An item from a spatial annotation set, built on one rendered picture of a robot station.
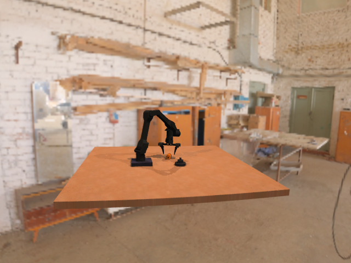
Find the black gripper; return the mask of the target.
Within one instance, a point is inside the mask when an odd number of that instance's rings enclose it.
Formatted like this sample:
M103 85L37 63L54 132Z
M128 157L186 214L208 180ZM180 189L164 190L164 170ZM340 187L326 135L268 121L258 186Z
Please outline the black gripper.
M167 137L166 137L166 144L163 143L163 142L159 142L159 143L158 143L158 146L161 147L162 152L163 152L163 154L164 154L164 146L163 146L163 145L175 146L174 155L175 155L175 152L176 152L177 148L180 147L180 143L175 143L175 144L173 144L173 136L167 136Z

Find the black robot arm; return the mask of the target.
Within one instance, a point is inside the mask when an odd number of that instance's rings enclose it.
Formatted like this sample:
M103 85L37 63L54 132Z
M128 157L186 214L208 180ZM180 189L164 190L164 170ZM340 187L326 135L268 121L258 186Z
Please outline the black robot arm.
M145 153L148 148L149 143L147 142L149 125L153 116L157 116L160 120L162 120L167 127L165 131L167 131L167 136L180 136L180 131L177 129L175 123L169 120L160 110L145 110L143 112L143 129L141 133L141 138L138 141L136 148L134 149L136 162L145 161Z

